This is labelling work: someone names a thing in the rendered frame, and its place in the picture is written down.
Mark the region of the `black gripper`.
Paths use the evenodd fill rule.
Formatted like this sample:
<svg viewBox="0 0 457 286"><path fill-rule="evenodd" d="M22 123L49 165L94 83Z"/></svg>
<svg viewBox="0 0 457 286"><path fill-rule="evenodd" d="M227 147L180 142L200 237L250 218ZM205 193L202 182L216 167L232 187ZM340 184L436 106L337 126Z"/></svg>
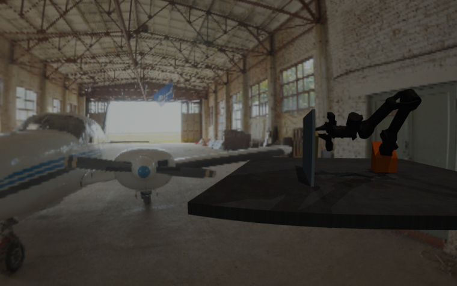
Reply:
<svg viewBox="0 0 457 286"><path fill-rule="evenodd" d="M324 139L326 141L326 149L327 151L332 151L333 150L333 142L332 138L345 138L346 136L346 127L345 126L333 126L333 123L335 122L335 115L332 112L327 112L327 119L329 122L325 122L323 126L319 126L315 128L315 131L318 130L328 130L328 135L326 133L324 134L318 134L320 138Z"/></svg>

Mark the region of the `dark grey wall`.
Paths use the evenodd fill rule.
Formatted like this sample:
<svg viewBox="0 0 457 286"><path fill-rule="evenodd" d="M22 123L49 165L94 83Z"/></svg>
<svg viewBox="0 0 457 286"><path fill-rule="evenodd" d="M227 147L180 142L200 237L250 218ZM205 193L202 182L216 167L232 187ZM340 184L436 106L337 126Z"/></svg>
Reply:
<svg viewBox="0 0 457 286"><path fill-rule="evenodd" d="M315 164L315 125L316 112L312 109L303 118L303 165L311 187L314 187L314 164Z"/></svg>

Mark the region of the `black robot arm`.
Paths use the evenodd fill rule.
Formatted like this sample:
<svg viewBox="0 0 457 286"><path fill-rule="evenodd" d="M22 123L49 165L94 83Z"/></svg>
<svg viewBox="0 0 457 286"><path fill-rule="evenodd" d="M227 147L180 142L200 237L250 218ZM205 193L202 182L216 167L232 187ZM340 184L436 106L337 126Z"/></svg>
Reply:
<svg viewBox="0 0 457 286"><path fill-rule="evenodd" d="M400 98L399 103L396 102L398 98ZM385 103L382 104L368 120L363 120L362 115L351 112L345 126L345 138L352 138L352 140L355 140L358 133L361 139L367 139L374 132L375 127L386 118L389 113L398 109L389 128L382 130L382 133L380 133L382 139L382 144L379 146L380 155L392 156L393 150L398 148L396 143L398 131L409 113L415 110L421 104L421 101L421 98L413 89L407 89L397 92L393 97L387 98Z"/></svg>

